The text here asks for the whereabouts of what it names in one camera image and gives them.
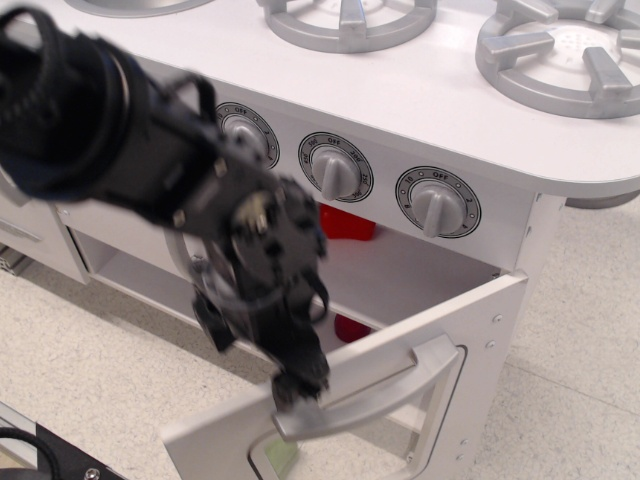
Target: stove knob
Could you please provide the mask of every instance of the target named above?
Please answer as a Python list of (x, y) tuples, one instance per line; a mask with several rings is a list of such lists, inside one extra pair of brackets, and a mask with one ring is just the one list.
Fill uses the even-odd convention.
[(343, 151), (332, 147), (320, 147), (313, 153), (311, 172), (325, 200), (353, 195), (362, 181), (356, 163)]
[(260, 127), (246, 117), (230, 115), (224, 121), (224, 132), (232, 138), (241, 138), (260, 155), (269, 155), (269, 142)]
[(467, 208), (458, 193), (446, 184), (424, 181), (411, 192), (411, 208), (429, 238), (447, 235), (464, 223)]

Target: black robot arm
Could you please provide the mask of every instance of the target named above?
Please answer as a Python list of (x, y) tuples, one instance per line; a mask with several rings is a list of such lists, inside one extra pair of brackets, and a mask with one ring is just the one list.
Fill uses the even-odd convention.
[[(8, 34), (21, 15), (35, 21), (38, 47)], [(178, 97), (186, 87), (198, 92), (197, 111)], [(216, 346), (242, 338), (269, 355), (281, 368), (279, 408), (326, 388), (309, 313), (314, 296), (328, 301), (316, 204), (221, 132), (206, 79), (160, 86), (106, 41), (13, 9), (0, 17), (0, 165), (32, 197), (97, 199), (202, 239), (207, 258), (187, 270), (196, 316)]]

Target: open oven door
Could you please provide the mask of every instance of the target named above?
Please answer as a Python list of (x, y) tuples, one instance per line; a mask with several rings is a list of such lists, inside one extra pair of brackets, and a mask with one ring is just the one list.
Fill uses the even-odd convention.
[(276, 412), (265, 383), (165, 427), (180, 476), (446, 478), (472, 458), (525, 284), (504, 275), (330, 352), (319, 405)]

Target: toy kitchen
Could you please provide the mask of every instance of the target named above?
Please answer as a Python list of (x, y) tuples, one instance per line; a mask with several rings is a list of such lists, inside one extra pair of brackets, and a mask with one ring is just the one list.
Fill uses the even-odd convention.
[[(567, 198), (640, 190), (637, 1), (30, 4), (158, 82), (210, 79), (224, 132), (321, 206), (329, 390), (280, 412), (265, 379), (176, 419), (162, 437), (183, 480), (307, 478), (270, 453), (296, 442), (354, 449), (354, 462), (373, 444), (384, 465), (370, 478), (460, 474)], [(1, 244), (198, 325), (161, 228), (0, 187)], [(345, 341), (334, 318), (370, 333)]]

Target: silver burner grate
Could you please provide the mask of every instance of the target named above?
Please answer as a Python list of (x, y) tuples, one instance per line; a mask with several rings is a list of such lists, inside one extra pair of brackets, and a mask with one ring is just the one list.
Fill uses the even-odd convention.
[[(436, 15), (437, 0), (414, 0), (413, 9), (383, 25), (367, 26), (364, 0), (342, 0), (338, 28), (305, 23), (287, 11), (294, 0), (257, 0), (267, 24), (280, 38), (309, 50), (327, 53), (363, 53), (405, 43), (424, 32)], [(394, 8), (393, 2), (382, 2)]]
[(73, 8), (102, 17), (139, 18), (178, 13), (212, 0), (65, 0)]
[(529, 107), (575, 118), (619, 118), (640, 113), (640, 85), (633, 85), (604, 48), (582, 54), (590, 76), (588, 90), (541, 82), (516, 68), (519, 58), (548, 55), (555, 45), (546, 31), (506, 35), (530, 22), (546, 25), (580, 20), (617, 31), (617, 49), (640, 50), (640, 15), (624, 0), (498, 0), (496, 14), (480, 30), (476, 64), (498, 91)]

